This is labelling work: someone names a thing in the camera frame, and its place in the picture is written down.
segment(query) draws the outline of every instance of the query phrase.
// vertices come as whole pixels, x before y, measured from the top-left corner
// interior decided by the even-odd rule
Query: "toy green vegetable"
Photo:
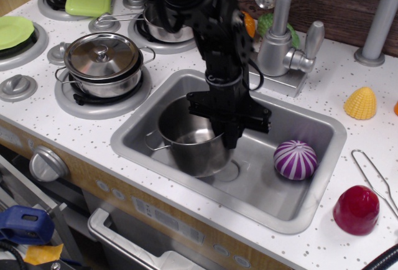
[[[271,27],[274,21],[273,13],[263,14],[257,20],[257,31],[263,37],[267,30]],[[290,30],[292,34],[292,45],[294,48],[298,48],[300,46],[300,37],[297,35],[296,31],[293,27],[288,23],[287,28]]]

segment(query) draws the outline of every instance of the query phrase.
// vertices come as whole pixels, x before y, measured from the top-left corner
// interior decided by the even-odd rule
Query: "toy fruit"
[[[357,185],[344,192],[333,208],[337,225],[357,236],[369,234],[379,217],[379,199],[366,186]]]
[[[304,180],[317,168],[315,151],[302,141],[285,141],[274,153],[277,171],[290,180]]]
[[[376,96],[367,86],[356,90],[344,104],[345,112],[355,119],[370,119],[376,114]]]
[[[246,26],[246,30],[250,37],[254,38],[254,34],[256,33],[256,22],[249,15],[249,13],[242,11],[244,14],[244,25]]]

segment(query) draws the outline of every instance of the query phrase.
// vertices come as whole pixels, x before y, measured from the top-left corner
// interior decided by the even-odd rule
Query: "pot lid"
[[[71,73],[90,80],[118,77],[130,71],[138,58],[133,41],[114,33],[86,35],[70,44],[64,55]]]
[[[0,50],[26,41],[34,31],[33,22],[19,16],[0,17]]]

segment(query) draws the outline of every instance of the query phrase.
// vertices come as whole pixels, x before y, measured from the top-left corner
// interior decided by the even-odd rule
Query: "blue tool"
[[[54,233],[54,222],[43,210],[12,206],[0,213],[0,240],[17,244],[47,244]]]

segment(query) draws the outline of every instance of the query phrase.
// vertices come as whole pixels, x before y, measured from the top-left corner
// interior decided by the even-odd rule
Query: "silver pot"
[[[64,55],[65,67],[55,72],[63,84],[76,83],[88,95],[110,98],[128,93],[141,79],[142,52],[130,39],[113,33],[86,35],[71,43]],[[67,68],[73,80],[61,81],[58,72]]]
[[[158,17],[156,7],[153,4],[147,4],[143,13],[144,20],[148,25],[149,33],[159,41],[163,42],[185,42],[193,38],[191,27],[183,26],[178,32],[167,32]]]
[[[189,101],[175,100],[161,113],[157,130],[178,168],[193,177],[207,177],[221,171],[231,160],[232,150],[224,147],[222,134],[215,136],[210,120],[190,114]]]

